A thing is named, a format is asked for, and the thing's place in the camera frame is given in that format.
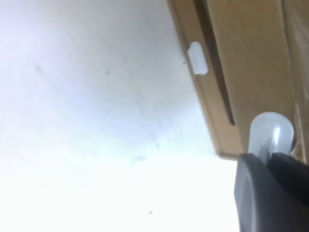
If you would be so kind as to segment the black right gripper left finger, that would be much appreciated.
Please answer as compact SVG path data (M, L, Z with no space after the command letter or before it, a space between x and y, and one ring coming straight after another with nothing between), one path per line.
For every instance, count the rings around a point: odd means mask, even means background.
M253 154L238 159L234 197L242 232L309 230L309 200L290 195Z

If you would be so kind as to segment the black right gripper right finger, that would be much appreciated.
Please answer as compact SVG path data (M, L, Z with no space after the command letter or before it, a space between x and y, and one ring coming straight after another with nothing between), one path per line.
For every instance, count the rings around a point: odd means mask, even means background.
M279 184L300 201L309 199L309 166L295 158L275 153L267 164Z

